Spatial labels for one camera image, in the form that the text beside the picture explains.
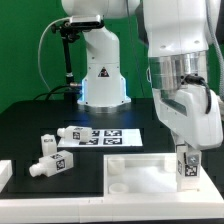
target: cable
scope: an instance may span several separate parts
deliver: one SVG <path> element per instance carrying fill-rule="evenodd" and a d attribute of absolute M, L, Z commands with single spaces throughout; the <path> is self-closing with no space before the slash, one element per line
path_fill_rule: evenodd
<path fill-rule="evenodd" d="M 223 60 L 222 52 L 219 47 L 216 35 L 215 35 L 215 31 L 213 29 L 211 7 L 210 7 L 209 0 L 206 0 L 206 11 L 207 11 L 208 28 L 212 37 L 212 41 L 216 50 L 216 54 L 217 54 L 219 66 L 220 66 L 219 96 L 220 96 L 220 99 L 224 101 L 224 60 Z"/>
<path fill-rule="evenodd" d="M 211 111 L 211 107 L 212 107 L 211 91 L 210 91 L 210 88 L 209 88 L 208 84 L 205 82 L 205 80 L 202 80 L 201 83 L 205 87 L 205 91 L 206 91 L 207 99 L 208 99 L 208 106 L 207 106 L 207 109 L 206 109 L 205 113 L 209 114 L 209 112 Z"/>
<path fill-rule="evenodd" d="M 46 100 L 46 101 L 49 100 L 50 97 L 51 97 L 51 95 L 52 95 L 52 93 L 56 92 L 57 90 L 59 90 L 59 89 L 63 89 L 63 88 L 67 88 L 67 87 L 70 87 L 70 85 L 61 85 L 61 86 L 57 86 L 57 87 L 55 87 L 54 89 L 52 89 L 52 90 L 47 94 L 45 100 Z"/>
<path fill-rule="evenodd" d="M 52 93 L 52 95 L 54 94 L 54 95 L 56 95 L 56 94 L 64 94 L 65 93 L 65 91 L 63 91 L 63 92 L 57 92 L 57 93 Z M 37 100 L 38 98 L 40 98 L 40 97 L 42 97 L 42 96 L 46 96 L 46 95 L 48 95 L 49 93 L 42 93 L 42 94 L 39 94 L 38 96 L 36 96 L 35 98 L 33 98 L 33 100 Z"/>
<path fill-rule="evenodd" d="M 205 82 L 204 78 L 201 76 L 188 75 L 188 76 L 186 76 L 185 81 L 188 84 L 196 84 L 196 85 L 201 85 L 201 86 L 205 87 L 207 100 L 208 100 L 208 105 L 207 105 L 205 114 L 209 114 L 209 112 L 211 111 L 211 107 L 212 107 L 212 96 L 211 96 L 210 88 L 209 88 L 208 84 Z"/>
<path fill-rule="evenodd" d="M 38 71 L 39 71 L 39 75 L 40 75 L 41 80 L 43 81 L 44 85 L 47 87 L 47 90 L 49 92 L 51 91 L 51 88 L 47 84 L 47 82 L 46 82 L 46 80 L 44 78 L 44 75 L 42 73 L 42 69 L 41 69 L 41 49 L 42 49 L 43 40 L 45 38 L 46 33 L 48 32 L 48 30 L 51 28 L 51 26 L 53 24 L 58 23 L 58 22 L 61 22 L 61 21 L 66 21 L 68 19 L 69 19 L 69 17 L 66 17 L 66 18 L 62 18 L 62 19 L 55 20 L 54 22 L 50 23 L 47 26 L 47 28 L 44 30 L 44 32 L 43 32 L 43 34 L 42 34 L 42 36 L 40 38 L 39 47 L 38 47 Z"/>
<path fill-rule="evenodd" d="M 142 77 L 141 77 L 141 72 L 140 72 L 139 61 L 138 61 L 138 58 L 137 58 L 136 49 L 135 49 L 134 40 L 133 40 L 133 30 L 132 30 L 132 26 L 131 26 L 131 17 L 130 17 L 130 12 L 129 12 L 128 0 L 126 0 L 126 5 L 127 5 L 129 34 L 130 34 L 130 40 L 131 40 L 131 44 L 132 44 L 132 51 L 133 51 L 134 58 L 135 58 L 135 64 L 136 64 L 136 69 L 137 69 L 137 73 L 138 73 L 138 79 L 139 79 L 140 86 L 141 86 L 142 95 L 145 98 L 145 93 L 144 93 L 143 84 L 142 84 Z"/>

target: green wall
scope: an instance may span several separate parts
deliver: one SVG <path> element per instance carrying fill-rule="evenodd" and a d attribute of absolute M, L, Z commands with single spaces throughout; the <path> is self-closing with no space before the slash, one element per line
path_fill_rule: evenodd
<path fill-rule="evenodd" d="M 0 0 L 0 112 L 13 102 L 32 100 L 46 92 L 38 75 L 37 50 L 42 32 L 52 21 L 65 17 L 60 0 Z M 138 41 L 136 21 L 132 18 L 134 45 L 143 79 L 146 97 L 151 89 L 146 81 L 147 49 Z M 135 60 L 131 48 L 128 20 L 107 21 L 106 26 L 120 38 L 121 72 L 127 79 L 130 97 L 142 97 Z M 85 42 L 83 38 L 71 46 L 76 81 L 86 73 Z M 209 52 L 211 88 L 218 89 L 218 66 L 214 49 Z M 61 40 L 49 32 L 42 49 L 42 70 L 51 88 L 64 84 L 64 58 Z"/>

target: black tabletop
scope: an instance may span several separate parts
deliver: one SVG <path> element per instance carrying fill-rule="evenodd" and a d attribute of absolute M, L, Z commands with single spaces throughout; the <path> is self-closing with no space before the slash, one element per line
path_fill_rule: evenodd
<path fill-rule="evenodd" d="M 69 125 L 93 129 L 137 128 L 141 131 L 143 147 L 70 149 L 74 155 L 73 169 L 50 178 L 31 177 L 29 167 L 43 156 L 40 137 L 56 135 L 58 128 Z M 133 99 L 130 109 L 113 114 L 81 111 L 67 101 L 17 102 L 0 115 L 0 136 L 0 158 L 13 162 L 13 176 L 0 199 L 103 196 L 104 154 L 175 151 L 170 130 L 158 120 L 152 99 Z M 224 192 L 223 158 L 224 146 L 203 152 L 202 165 L 220 193 Z M 214 223 L 214 220 L 203 223 Z"/>

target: black cable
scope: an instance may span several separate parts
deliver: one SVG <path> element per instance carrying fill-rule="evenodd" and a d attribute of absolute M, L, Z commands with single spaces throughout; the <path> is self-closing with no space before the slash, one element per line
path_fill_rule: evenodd
<path fill-rule="evenodd" d="M 55 94 L 63 94 L 65 92 L 57 92 L 57 93 L 52 93 L 52 95 L 55 95 Z M 48 95 L 49 93 L 42 93 L 42 94 L 39 94 L 38 96 L 36 96 L 35 98 L 33 98 L 33 100 L 37 100 L 38 98 L 42 97 L 42 96 L 46 96 Z"/>
<path fill-rule="evenodd" d="M 210 88 L 209 88 L 208 84 L 205 82 L 204 78 L 201 76 L 188 75 L 188 76 L 186 76 L 185 81 L 188 84 L 196 84 L 196 85 L 201 85 L 201 86 L 205 87 L 205 91 L 206 91 L 207 99 L 208 99 L 208 105 L 207 105 L 205 113 L 209 114 L 209 112 L 211 111 L 211 107 L 212 107 L 212 96 L 211 96 Z"/>
<path fill-rule="evenodd" d="M 51 95 L 52 95 L 52 93 L 56 92 L 57 90 L 59 90 L 59 89 L 63 89 L 63 88 L 67 88 L 67 87 L 70 87 L 70 85 L 61 85 L 61 86 L 57 86 L 57 87 L 55 87 L 54 89 L 52 89 L 52 90 L 47 94 L 45 100 L 46 100 L 46 101 L 49 100 L 50 97 L 51 97 Z"/>
<path fill-rule="evenodd" d="M 141 77 L 141 72 L 140 72 L 139 61 L 138 61 L 138 58 L 137 58 L 137 55 L 136 55 L 136 49 L 135 49 L 134 40 L 133 40 L 133 31 L 132 31 L 132 26 L 131 26 L 131 17 L 130 17 L 130 12 L 129 12 L 128 0 L 126 0 L 126 5 L 127 5 L 127 15 L 128 15 L 128 23 L 129 23 L 129 32 L 130 32 L 130 39 L 131 39 L 131 44 L 132 44 L 132 51 L 133 51 L 134 58 L 135 58 L 136 69 L 137 69 L 137 73 L 138 73 L 138 79 L 139 79 L 139 82 L 140 82 L 142 95 L 145 98 L 145 93 L 144 93 L 143 84 L 142 84 L 142 77 Z"/>
<path fill-rule="evenodd" d="M 207 99 L 208 99 L 208 106 L 207 106 L 207 109 L 206 109 L 205 113 L 206 114 L 209 114 L 209 112 L 211 111 L 211 108 L 212 108 L 212 95 L 211 95 L 211 91 L 210 91 L 210 88 L 209 88 L 208 84 L 205 82 L 205 80 L 202 80 L 201 83 L 205 87 L 205 91 L 206 91 Z"/>

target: paper sheet with markers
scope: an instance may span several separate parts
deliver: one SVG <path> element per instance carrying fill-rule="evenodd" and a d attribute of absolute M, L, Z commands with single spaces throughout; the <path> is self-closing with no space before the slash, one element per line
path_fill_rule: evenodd
<path fill-rule="evenodd" d="M 119 147 L 142 146 L 139 129 L 93 130 L 92 139 L 87 142 L 66 141 L 61 138 L 58 147 Z"/>

